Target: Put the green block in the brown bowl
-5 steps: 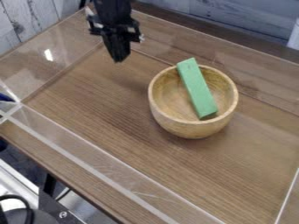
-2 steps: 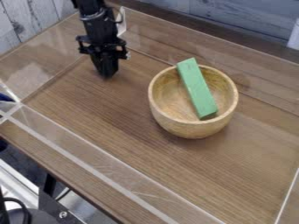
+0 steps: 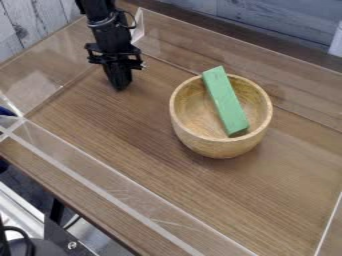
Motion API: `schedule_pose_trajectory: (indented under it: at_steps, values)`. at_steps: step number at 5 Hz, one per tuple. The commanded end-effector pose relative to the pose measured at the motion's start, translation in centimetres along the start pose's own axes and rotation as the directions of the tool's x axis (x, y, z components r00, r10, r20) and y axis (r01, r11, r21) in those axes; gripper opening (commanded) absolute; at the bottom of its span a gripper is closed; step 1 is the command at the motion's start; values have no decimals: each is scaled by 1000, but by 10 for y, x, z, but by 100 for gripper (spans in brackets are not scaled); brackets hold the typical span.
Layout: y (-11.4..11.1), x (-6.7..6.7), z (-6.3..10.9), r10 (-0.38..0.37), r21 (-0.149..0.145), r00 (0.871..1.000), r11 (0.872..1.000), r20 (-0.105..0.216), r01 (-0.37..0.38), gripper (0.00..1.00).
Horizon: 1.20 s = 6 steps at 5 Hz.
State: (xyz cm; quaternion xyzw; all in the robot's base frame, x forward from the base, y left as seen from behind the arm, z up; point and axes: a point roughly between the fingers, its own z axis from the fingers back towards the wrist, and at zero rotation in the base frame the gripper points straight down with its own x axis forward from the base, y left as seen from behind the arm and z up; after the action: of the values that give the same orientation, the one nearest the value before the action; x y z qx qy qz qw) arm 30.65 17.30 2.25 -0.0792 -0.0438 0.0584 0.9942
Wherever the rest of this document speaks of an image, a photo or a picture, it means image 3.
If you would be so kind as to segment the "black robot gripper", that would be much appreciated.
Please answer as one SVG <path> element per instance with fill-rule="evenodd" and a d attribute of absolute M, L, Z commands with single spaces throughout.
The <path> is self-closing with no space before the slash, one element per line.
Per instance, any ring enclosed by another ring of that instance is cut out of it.
<path fill-rule="evenodd" d="M 132 69 L 143 69 L 142 51 L 132 45 L 131 29 L 124 11 L 112 11 L 99 20 L 88 20 L 88 28 L 92 30 L 95 43 L 87 43 L 88 61 L 103 66 L 111 86 L 115 90 L 124 90 L 132 81 Z M 116 84 L 115 72 L 119 70 L 119 82 Z"/>

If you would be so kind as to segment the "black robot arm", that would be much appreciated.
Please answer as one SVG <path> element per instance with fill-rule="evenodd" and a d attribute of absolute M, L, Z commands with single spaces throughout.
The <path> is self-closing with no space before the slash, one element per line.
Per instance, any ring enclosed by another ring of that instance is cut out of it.
<path fill-rule="evenodd" d="M 115 0 L 75 0 L 80 13 L 87 16 L 87 26 L 95 42 L 87 43 L 88 62 L 103 67 L 112 87 L 121 91 L 132 82 L 132 71 L 143 69 L 142 50 L 132 44 L 127 11 Z"/>

